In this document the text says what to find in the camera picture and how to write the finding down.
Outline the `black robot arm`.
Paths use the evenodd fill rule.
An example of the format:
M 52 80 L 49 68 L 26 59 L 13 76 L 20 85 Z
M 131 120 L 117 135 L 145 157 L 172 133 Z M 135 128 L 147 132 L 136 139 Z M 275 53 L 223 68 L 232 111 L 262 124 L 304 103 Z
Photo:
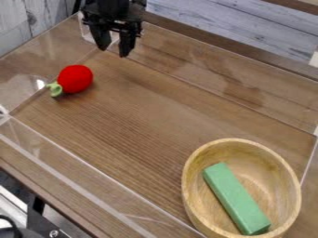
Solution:
M 87 0 L 80 9 L 97 48 L 105 50 L 112 43 L 111 32 L 119 33 L 119 57 L 125 58 L 141 36 L 143 13 L 147 0 Z

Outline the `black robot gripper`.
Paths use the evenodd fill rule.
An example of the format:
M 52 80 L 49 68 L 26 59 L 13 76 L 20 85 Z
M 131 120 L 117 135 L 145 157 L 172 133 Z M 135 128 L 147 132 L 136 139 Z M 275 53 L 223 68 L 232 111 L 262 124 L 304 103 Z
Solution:
M 127 57 L 141 33 L 144 0 L 84 0 L 80 12 L 95 23 L 89 24 L 89 31 L 97 48 L 105 50 L 112 43 L 109 31 L 119 32 L 119 56 Z

